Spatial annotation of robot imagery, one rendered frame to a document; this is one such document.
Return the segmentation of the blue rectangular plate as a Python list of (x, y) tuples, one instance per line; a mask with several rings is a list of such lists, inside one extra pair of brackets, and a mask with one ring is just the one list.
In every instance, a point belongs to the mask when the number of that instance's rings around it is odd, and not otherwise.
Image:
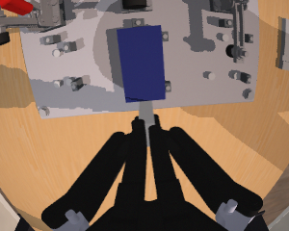
[(125, 101), (166, 99), (161, 25), (117, 29)]

